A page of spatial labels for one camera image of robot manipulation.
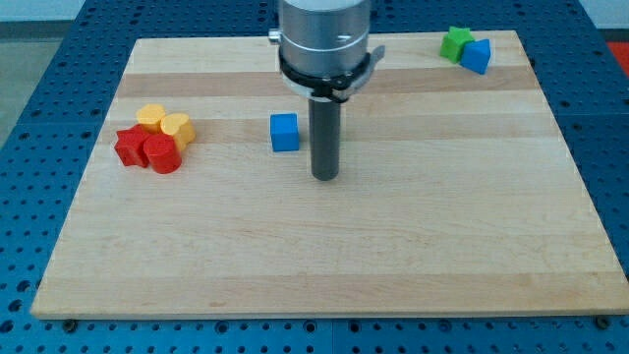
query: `wooden table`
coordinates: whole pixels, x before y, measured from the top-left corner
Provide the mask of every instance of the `wooden table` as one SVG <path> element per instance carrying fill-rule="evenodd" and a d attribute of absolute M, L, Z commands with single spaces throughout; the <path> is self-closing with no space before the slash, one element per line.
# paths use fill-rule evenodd
<path fill-rule="evenodd" d="M 31 311 L 42 319 L 627 313 L 629 284 L 513 31 L 485 76 L 443 33 L 383 34 L 343 106 L 340 175 L 310 174 L 307 102 L 262 37 L 141 39 Z M 124 168 L 145 103 L 189 113 L 180 170 Z M 268 117 L 298 112 L 302 149 Z"/>

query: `blue pegboard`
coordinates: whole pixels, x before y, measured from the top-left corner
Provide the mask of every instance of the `blue pegboard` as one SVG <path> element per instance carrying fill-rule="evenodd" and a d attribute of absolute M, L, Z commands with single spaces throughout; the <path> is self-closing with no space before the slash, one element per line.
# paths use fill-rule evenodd
<path fill-rule="evenodd" d="M 275 1 L 87 0 L 0 152 L 2 353 L 629 352 L 629 317 L 40 322 L 29 314 L 135 40 L 265 35 Z M 576 0 L 373 0 L 372 31 L 516 30 L 629 270 L 629 82 Z"/>

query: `green block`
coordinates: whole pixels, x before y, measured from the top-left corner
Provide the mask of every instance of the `green block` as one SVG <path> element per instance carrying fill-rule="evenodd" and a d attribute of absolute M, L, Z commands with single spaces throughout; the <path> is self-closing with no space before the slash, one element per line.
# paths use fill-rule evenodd
<path fill-rule="evenodd" d="M 450 27 L 450 31 L 443 37 L 441 51 L 439 55 L 450 59 L 454 64 L 461 61 L 465 44 L 473 42 L 475 39 L 470 33 L 470 29 L 459 29 Z"/>

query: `blue block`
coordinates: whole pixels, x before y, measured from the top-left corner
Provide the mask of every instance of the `blue block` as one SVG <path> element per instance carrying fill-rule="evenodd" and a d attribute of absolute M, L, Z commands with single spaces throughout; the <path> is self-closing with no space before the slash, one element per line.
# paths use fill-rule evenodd
<path fill-rule="evenodd" d="M 271 114 L 271 144 L 273 151 L 299 150 L 297 114 Z"/>
<path fill-rule="evenodd" d="M 461 66 L 483 75 L 487 70 L 490 57 L 491 46 L 489 39 L 470 42 L 463 48 Z"/>

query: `red cylinder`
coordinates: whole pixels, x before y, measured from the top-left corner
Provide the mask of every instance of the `red cylinder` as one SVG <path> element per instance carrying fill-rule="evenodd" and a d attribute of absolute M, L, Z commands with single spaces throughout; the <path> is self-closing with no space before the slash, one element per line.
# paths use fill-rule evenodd
<path fill-rule="evenodd" d="M 155 134 L 144 142 L 144 153 L 150 166 L 157 173 L 171 173 L 181 166 L 181 154 L 173 137 Z"/>

